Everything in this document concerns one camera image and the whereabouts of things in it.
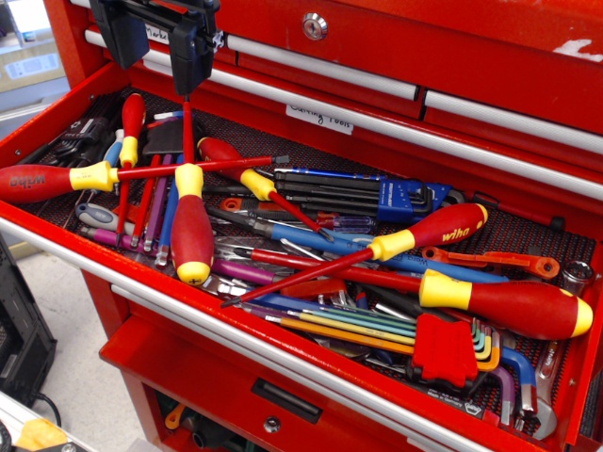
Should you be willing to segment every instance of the wiha logo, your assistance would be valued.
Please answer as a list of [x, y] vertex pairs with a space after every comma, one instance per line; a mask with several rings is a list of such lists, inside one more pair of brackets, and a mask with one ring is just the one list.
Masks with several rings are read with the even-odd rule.
[[46, 180], [43, 175], [38, 176], [22, 176], [22, 177], [11, 177], [10, 186], [20, 186], [22, 188], [31, 188], [39, 184], [45, 184]]
[[449, 240], [456, 240], [457, 238], [465, 237], [466, 235], [469, 235], [469, 228], [457, 228], [449, 234], [442, 235], [442, 241], [448, 242]]

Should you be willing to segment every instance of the floor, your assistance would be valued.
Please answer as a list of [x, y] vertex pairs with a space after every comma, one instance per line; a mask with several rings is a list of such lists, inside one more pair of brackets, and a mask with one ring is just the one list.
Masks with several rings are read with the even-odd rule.
[[[43, 251], [17, 264], [57, 339], [41, 392], [57, 405], [63, 428], [98, 452], [158, 450], [143, 439], [120, 372], [98, 356], [106, 336], [79, 269]], [[55, 421], [44, 402], [33, 410]]]

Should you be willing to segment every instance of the lock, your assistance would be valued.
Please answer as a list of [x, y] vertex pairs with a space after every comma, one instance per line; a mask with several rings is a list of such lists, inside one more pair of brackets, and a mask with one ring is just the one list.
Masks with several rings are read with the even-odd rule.
[[303, 34], [310, 40], [324, 40], [329, 27], [327, 21], [315, 12], [308, 12], [303, 16]]
[[278, 417], [270, 416], [264, 421], [264, 430], [268, 433], [276, 433], [281, 429], [281, 421]]

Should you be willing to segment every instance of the drawer handle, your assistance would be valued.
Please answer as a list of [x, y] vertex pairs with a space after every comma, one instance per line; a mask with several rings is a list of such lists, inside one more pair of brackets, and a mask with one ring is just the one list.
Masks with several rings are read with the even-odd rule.
[[272, 383], [268, 383], [264, 379], [257, 379], [253, 385], [252, 393], [275, 403], [293, 414], [297, 414], [300, 418], [312, 424], [318, 422], [322, 414], [321, 408], [306, 402], [296, 395], [292, 395], [278, 386], [274, 386]]

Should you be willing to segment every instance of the wrench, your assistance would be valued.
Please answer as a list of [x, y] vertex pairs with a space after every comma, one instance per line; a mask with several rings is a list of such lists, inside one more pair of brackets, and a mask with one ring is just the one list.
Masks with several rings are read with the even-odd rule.
[[557, 415], [552, 409], [553, 383], [559, 372], [563, 352], [566, 343], [564, 341], [550, 341], [540, 355], [536, 364], [536, 388], [538, 394], [538, 420], [540, 427], [534, 432], [534, 438], [543, 440], [555, 431], [557, 427]]

